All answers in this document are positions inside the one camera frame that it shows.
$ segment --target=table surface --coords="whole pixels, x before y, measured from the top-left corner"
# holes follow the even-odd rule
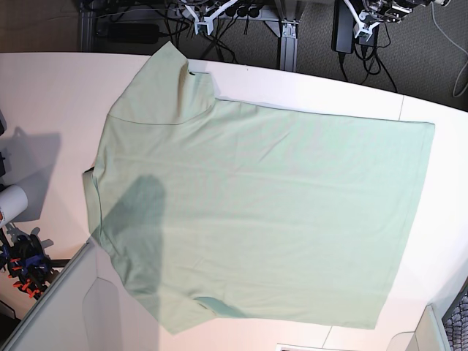
[[[18,229],[53,244],[52,258],[69,258],[88,239],[82,173],[94,162],[112,104],[147,56],[97,53],[0,54],[0,137],[6,184],[20,184],[30,206]],[[414,331],[428,303],[443,313],[468,276],[468,114],[412,97],[270,69],[191,60],[210,72],[216,96],[256,105],[331,115],[429,121],[436,132],[420,205],[400,269],[374,330],[270,320],[213,320],[171,336],[161,351],[273,350],[276,344],[334,350],[386,350],[399,333]],[[0,273],[0,299],[22,317],[33,301]],[[254,330],[251,338],[243,338]],[[218,337],[207,346],[203,340]]]

